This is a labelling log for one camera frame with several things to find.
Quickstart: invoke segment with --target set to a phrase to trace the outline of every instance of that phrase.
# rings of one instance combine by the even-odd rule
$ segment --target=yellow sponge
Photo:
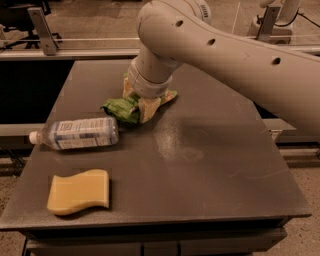
[[[92,206],[109,207],[109,175],[92,169],[70,177],[54,176],[47,208],[68,215]]]

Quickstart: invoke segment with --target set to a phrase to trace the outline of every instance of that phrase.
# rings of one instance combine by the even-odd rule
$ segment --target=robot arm
[[[158,0],[142,8],[137,29],[144,46],[128,72],[136,93],[162,95],[174,70],[188,63],[320,140],[319,59],[221,32],[196,17],[199,8],[208,16],[204,1]]]

